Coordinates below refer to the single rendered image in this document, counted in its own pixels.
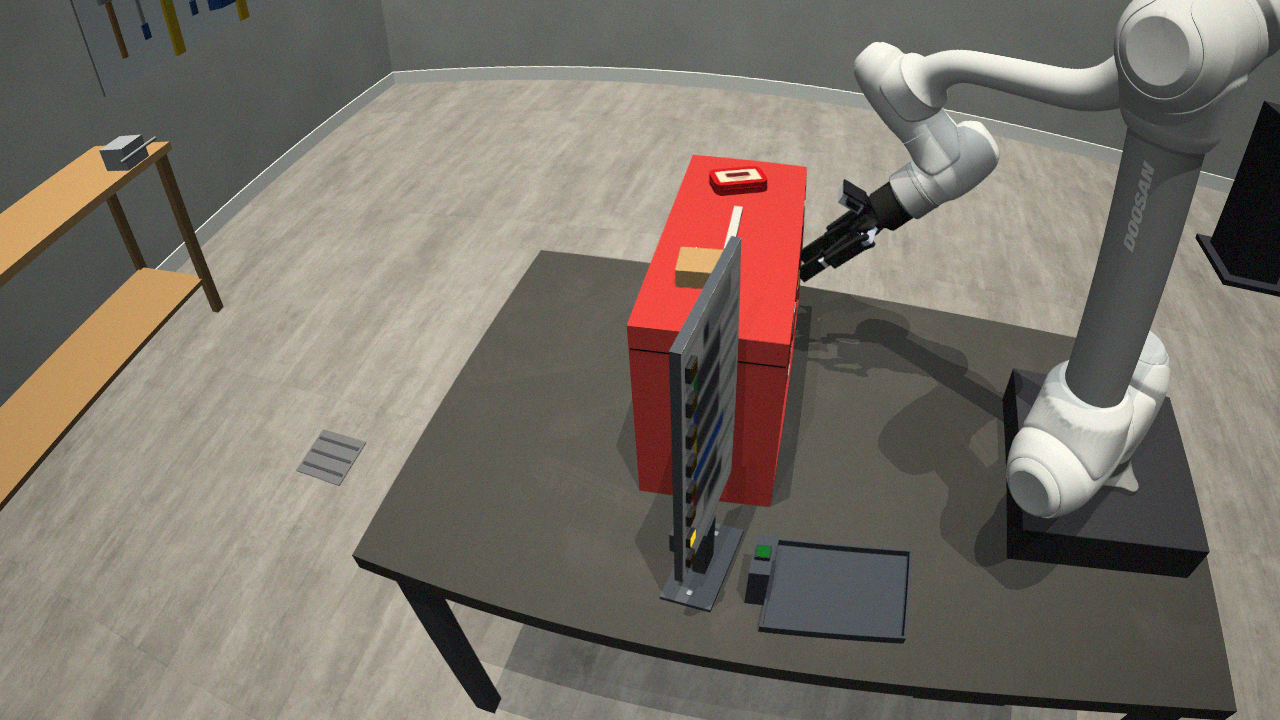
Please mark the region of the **tan cardboard box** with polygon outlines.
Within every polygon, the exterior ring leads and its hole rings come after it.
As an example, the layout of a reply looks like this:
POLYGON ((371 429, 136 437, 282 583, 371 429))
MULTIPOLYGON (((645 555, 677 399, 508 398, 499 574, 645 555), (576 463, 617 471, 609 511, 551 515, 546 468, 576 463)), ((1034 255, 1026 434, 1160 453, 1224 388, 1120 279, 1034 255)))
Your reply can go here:
POLYGON ((680 247, 675 286, 703 290, 721 252, 723 252, 721 249, 680 247))

